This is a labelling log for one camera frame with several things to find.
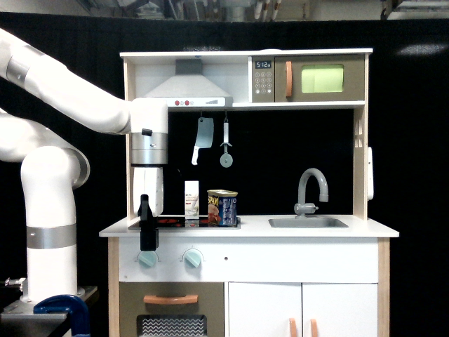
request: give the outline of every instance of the small carton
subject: small carton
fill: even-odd
[[[199,219],[199,183],[197,180],[185,182],[185,218]]]

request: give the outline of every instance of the orange handle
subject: orange handle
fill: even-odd
[[[292,61],[286,62],[286,70],[287,70],[287,94],[286,94],[286,97],[292,97],[292,87],[293,87]]]
[[[311,324],[311,337],[318,337],[318,327],[316,325],[316,319],[312,318],[310,320]]]
[[[296,322],[294,318],[290,318],[290,337],[296,337]]]
[[[191,304],[198,303],[198,295],[187,295],[184,297],[159,297],[146,295],[143,298],[143,301],[149,304]]]

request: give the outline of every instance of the digital clock display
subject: digital clock display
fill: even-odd
[[[270,69],[272,67],[271,61],[256,61],[255,69]]]

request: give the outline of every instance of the stove knob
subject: stove knob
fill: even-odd
[[[183,256],[184,263],[193,268],[199,267],[201,258],[201,252],[197,249],[189,249]]]
[[[138,260],[145,267],[152,267],[157,262],[157,254],[155,251],[141,251],[139,253]]]

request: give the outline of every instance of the black backdrop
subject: black backdrop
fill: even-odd
[[[445,307],[446,93],[449,50],[401,55],[409,45],[449,46],[449,21],[207,23],[52,15],[0,14],[0,27],[68,66],[80,77],[123,97],[122,51],[374,48],[370,57],[369,144],[375,198],[368,216],[398,230],[391,241],[391,335],[447,336]],[[89,181],[75,193],[80,285],[97,285],[92,336],[107,335],[107,240],[98,232],[126,214],[123,136],[95,133],[14,85],[0,81],[0,107],[49,127],[91,163]],[[198,112],[170,113],[165,213],[182,213],[183,182],[239,192],[240,214],[292,213],[297,183],[309,167],[328,179],[330,201],[307,200],[320,213],[351,213],[351,110],[230,112],[229,152],[221,168],[222,113],[214,117],[213,148],[190,164]],[[0,163],[0,280],[26,275],[25,209],[20,165]],[[8,302],[6,295],[2,300]]]

